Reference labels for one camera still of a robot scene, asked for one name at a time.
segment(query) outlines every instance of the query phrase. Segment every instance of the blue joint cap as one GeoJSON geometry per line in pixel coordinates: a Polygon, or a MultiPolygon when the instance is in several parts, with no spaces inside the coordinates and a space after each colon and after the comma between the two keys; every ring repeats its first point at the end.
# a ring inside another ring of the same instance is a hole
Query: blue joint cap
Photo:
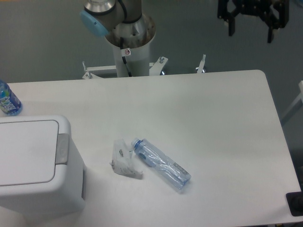
{"type": "Polygon", "coordinates": [[[139,140],[138,138],[135,138],[133,141],[132,141],[132,146],[136,149],[137,146],[141,143],[141,140],[139,140]]]}
{"type": "Polygon", "coordinates": [[[108,30],[88,12],[82,10],[80,17],[85,27],[95,36],[102,37],[108,34],[108,30]]]}

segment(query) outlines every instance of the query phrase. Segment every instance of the bottle label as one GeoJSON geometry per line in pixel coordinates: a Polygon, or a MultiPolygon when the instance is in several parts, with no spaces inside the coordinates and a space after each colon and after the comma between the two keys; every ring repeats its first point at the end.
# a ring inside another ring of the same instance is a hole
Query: bottle label
{"type": "Polygon", "coordinates": [[[181,173],[183,173],[184,175],[188,174],[188,172],[185,169],[183,169],[181,166],[179,166],[176,162],[174,163],[174,167],[176,167],[178,170],[180,170],[181,173]]]}
{"type": "Polygon", "coordinates": [[[13,114],[18,111],[21,107],[20,100],[15,96],[13,92],[10,93],[10,96],[5,96],[0,99],[0,109],[5,114],[13,114]]]}

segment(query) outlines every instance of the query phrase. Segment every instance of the black object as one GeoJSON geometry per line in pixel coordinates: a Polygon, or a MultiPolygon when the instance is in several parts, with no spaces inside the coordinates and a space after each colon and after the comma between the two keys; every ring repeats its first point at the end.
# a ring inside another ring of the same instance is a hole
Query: black object
{"type": "Polygon", "coordinates": [[[267,42],[271,43],[274,39],[273,30],[283,28],[289,20],[289,0],[232,0],[236,9],[228,12],[227,4],[229,0],[219,0],[218,15],[219,19],[224,19],[228,23],[228,34],[235,33],[235,17],[241,13],[244,15],[260,17],[268,26],[267,42]],[[279,13],[279,19],[274,15],[271,6],[279,13]]]}
{"type": "Polygon", "coordinates": [[[286,194],[290,212],[293,216],[303,216],[303,192],[290,192],[286,194]]]}

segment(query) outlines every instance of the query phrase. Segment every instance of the empty plastic bottle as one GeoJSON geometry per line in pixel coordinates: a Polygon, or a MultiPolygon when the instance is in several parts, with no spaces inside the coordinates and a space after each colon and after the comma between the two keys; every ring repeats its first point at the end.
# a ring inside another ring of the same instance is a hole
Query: empty plastic bottle
{"type": "Polygon", "coordinates": [[[191,175],[185,169],[146,139],[140,140],[135,138],[132,141],[132,146],[134,147],[136,155],[138,155],[149,167],[156,169],[179,190],[181,190],[191,178],[191,175]]]}

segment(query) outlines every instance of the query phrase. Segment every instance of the bottle cap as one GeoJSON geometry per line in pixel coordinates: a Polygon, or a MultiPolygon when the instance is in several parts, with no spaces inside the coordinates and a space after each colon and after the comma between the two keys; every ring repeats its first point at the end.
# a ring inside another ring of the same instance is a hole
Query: bottle cap
{"type": "Polygon", "coordinates": [[[135,138],[133,141],[132,141],[132,146],[135,147],[136,143],[139,142],[140,139],[138,138],[135,138]]]}

